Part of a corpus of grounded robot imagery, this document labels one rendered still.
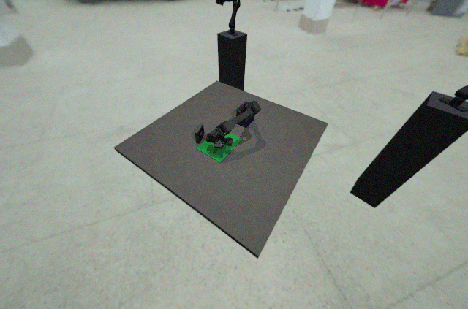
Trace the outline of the green circuit board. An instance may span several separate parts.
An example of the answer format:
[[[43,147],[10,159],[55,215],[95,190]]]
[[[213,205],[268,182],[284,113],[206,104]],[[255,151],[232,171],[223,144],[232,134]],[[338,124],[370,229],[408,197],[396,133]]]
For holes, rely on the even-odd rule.
[[[238,143],[242,140],[242,138],[229,133],[224,138],[233,138],[232,146],[225,145],[223,148],[215,148],[214,143],[207,142],[206,140],[202,142],[196,149],[199,151],[203,152],[207,156],[210,156],[211,158],[215,159],[219,163],[221,163],[228,155],[229,153],[238,145]]]

